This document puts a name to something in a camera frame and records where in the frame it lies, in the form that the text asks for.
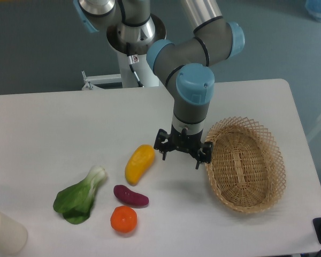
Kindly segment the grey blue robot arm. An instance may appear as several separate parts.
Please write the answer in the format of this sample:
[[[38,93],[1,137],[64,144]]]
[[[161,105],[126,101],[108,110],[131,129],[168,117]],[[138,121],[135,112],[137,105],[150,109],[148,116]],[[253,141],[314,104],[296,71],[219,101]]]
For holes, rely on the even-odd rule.
[[[74,1],[90,32],[105,30],[116,52],[125,88],[162,85],[174,98],[170,132],[159,130],[154,148],[163,155],[177,150],[198,164],[210,163],[212,142],[202,142],[204,121],[213,97],[211,66],[240,53],[242,28],[226,22],[216,1],[182,1],[193,38],[174,44],[149,1]]]

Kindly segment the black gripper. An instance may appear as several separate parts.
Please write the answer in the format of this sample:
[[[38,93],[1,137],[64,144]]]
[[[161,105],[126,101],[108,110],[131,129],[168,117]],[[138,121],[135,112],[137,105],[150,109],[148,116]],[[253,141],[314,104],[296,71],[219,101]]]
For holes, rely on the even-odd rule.
[[[203,131],[201,130],[197,134],[189,135],[171,127],[169,135],[164,129],[160,128],[156,135],[154,149],[162,154],[163,161],[165,161],[167,153],[173,150],[196,156],[195,169],[198,169],[202,163],[211,163],[213,151],[213,142],[206,141],[201,143],[202,133]]]

